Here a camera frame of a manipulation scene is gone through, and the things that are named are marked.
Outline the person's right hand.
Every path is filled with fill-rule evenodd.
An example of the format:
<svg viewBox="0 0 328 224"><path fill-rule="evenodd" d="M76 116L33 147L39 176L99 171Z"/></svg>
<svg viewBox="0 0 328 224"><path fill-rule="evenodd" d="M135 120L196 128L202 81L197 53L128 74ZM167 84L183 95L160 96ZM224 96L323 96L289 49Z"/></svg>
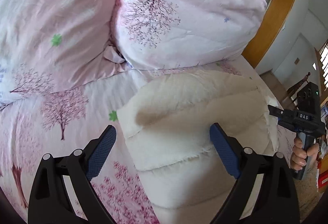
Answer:
<svg viewBox="0 0 328 224"><path fill-rule="evenodd" d="M292 155L290 158L290 166L295 171L302 170L306 165L308 169L314 166L319 152L319 144L312 145L307 151L302 148L302 141L298 137L294 139L294 146L292 148Z"/></svg>

